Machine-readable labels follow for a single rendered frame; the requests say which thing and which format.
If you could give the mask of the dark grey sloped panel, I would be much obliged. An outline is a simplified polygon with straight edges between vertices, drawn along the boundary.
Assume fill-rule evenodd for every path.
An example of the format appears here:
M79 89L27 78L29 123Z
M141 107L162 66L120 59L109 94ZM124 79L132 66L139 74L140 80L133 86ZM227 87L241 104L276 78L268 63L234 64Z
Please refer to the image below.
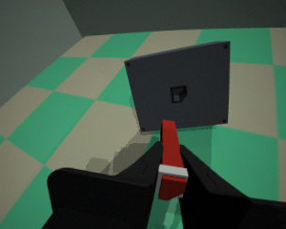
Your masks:
M124 62L140 131L228 124L230 41L214 41Z

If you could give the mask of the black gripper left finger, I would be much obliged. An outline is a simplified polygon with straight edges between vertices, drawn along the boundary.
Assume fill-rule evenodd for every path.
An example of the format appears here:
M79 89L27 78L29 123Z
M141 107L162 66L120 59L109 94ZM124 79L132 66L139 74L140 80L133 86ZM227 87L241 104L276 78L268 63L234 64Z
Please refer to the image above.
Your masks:
M157 141L115 176L64 167L51 172L47 186L52 212L60 207L147 229L163 150Z

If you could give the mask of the red peg with white band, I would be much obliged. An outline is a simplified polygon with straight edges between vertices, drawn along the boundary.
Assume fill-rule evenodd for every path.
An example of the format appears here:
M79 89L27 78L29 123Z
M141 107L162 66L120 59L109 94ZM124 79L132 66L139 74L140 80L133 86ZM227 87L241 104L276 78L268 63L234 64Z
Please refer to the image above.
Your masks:
M188 172L187 168L183 166L184 162L180 154L180 145L174 121L162 119L160 141L162 141L164 150L161 165L158 169L155 192L159 194L158 199L183 198Z

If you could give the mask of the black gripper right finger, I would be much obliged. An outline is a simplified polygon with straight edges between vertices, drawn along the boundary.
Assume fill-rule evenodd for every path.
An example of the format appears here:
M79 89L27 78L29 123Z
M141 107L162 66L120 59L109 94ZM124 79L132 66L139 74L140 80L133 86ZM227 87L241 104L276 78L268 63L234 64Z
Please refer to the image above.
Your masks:
M183 229L286 229L286 201L246 197L179 145L188 172L179 198Z

